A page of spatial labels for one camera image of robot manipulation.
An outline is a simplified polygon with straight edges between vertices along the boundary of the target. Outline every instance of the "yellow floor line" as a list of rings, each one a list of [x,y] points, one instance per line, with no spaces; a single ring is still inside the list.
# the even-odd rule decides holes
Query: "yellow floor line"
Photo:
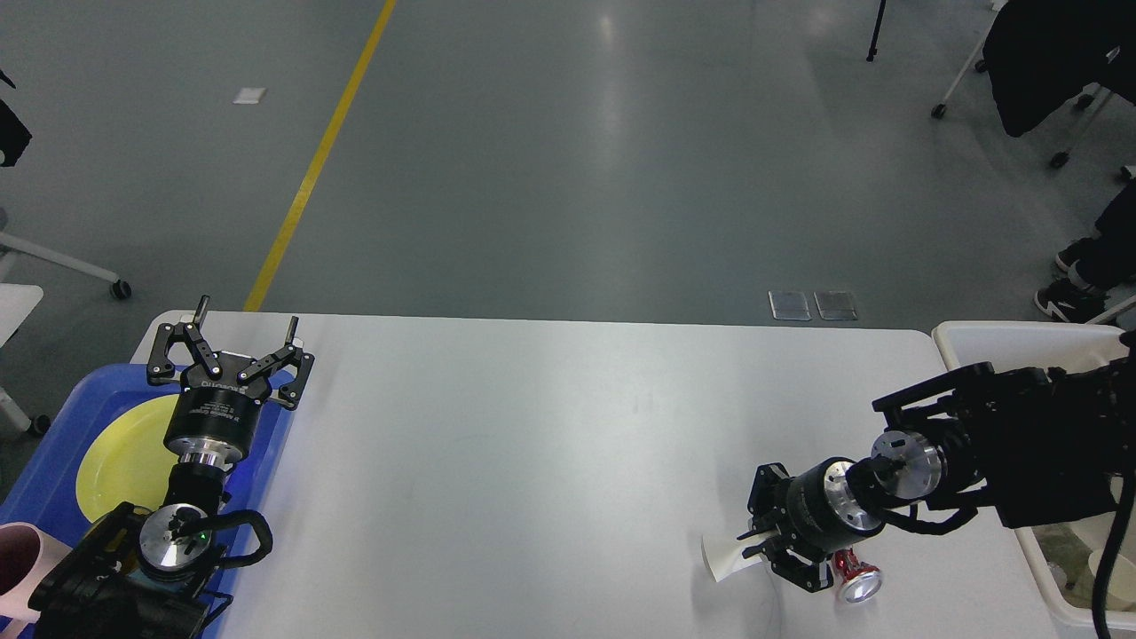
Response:
[[[391,11],[394,10],[396,1],[386,0],[383,11],[378,15],[378,20],[375,22],[375,28],[371,30],[370,38],[367,39],[367,45],[364,47],[362,53],[359,55],[359,61],[356,63],[356,68],[351,72],[351,80],[348,81],[343,94],[340,96],[340,103],[335,106],[332,122],[327,124],[324,138],[319,141],[319,148],[316,149],[316,155],[311,158],[311,164],[308,165],[308,173],[303,176],[303,182],[300,183],[300,190],[295,192],[292,206],[287,209],[287,216],[284,217],[284,223],[281,224],[281,230],[276,233],[276,240],[273,241],[273,248],[268,250],[268,257],[265,258],[265,263],[260,267],[257,282],[252,284],[252,290],[249,292],[248,299],[244,300],[244,310],[260,310],[260,305],[265,302],[268,288],[272,287],[273,279],[276,277],[276,269],[279,268],[289,242],[292,241],[295,227],[300,224],[303,209],[308,206],[308,199],[311,198],[311,191],[316,188],[316,181],[319,180],[319,174],[324,171],[324,163],[327,161],[327,156],[335,144],[335,138],[339,136],[340,128],[343,127],[343,121],[348,117],[351,102],[359,90],[362,76],[367,74],[370,58],[375,53],[378,40],[383,36],[386,23],[391,19]]]

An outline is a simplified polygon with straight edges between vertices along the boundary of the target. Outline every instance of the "black jacket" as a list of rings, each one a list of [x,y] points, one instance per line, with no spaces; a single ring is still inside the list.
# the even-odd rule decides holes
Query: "black jacket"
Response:
[[[1017,138],[1094,82],[1131,100],[1136,0],[1010,0],[983,48],[1002,127]]]

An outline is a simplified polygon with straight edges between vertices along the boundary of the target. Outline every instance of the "white paper cup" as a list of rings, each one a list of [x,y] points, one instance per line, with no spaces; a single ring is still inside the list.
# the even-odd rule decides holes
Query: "white paper cup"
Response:
[[[27,607],[35,587],[56,567],[67,553],[65,543],[32,524],[16,522],[0,525],[0,616],[12,623],[3,636],[19,622],[35,623],[40,612]]]
[[[1096,570],[1101,565],[1103,550],[1093,550],[1088,555],[1088,564],[1074,584],[1074,594],[1088,600],[1093,600],[1093,581],[1096,579]],[[1112,578],[1109,580],[1109,596],[1104,607],[1110,611],[1127,611],[1136,607],[1136,565],[1133,565],[1122,555],[1117,557],[1117,564],[1112,566]]]

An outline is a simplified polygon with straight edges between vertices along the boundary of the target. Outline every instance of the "gray floor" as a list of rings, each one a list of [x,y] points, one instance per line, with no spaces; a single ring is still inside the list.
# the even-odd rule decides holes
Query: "gray floor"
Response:
[[[1113,105],[1058,172],[1071,109],[1010,139],[970,74],[930,119],[987,6],[895,3],[868,64],[870,1],[402,0],[264,309],[772,324],[770,289],[844,289],[861,327],[1039,320],[1136,123]],[[35,134],[7,231],[135,290],[20,259],[45,297],[0,384],[30,413],[158,313],[241,307],[381,8],[0,3]]]

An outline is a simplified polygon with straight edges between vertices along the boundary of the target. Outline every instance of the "black shoe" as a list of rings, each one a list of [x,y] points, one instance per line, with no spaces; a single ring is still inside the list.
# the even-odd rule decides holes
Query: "black shoe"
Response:
[[[1086,293],[1062,277],[1034,293],[1034,304],[1058,322],[1084,324],[1104,313],[1104,296]]]
[[[1093,238],[1081,238],[1066,247],[1063,251],[1059,252],[1053,258],[1053,263],[1058,265],[1058,268],[1060,268],[1062,273],[1068,273],[1078,259],[1093,249],[1093,244],[1095,243],[1096,240]]]

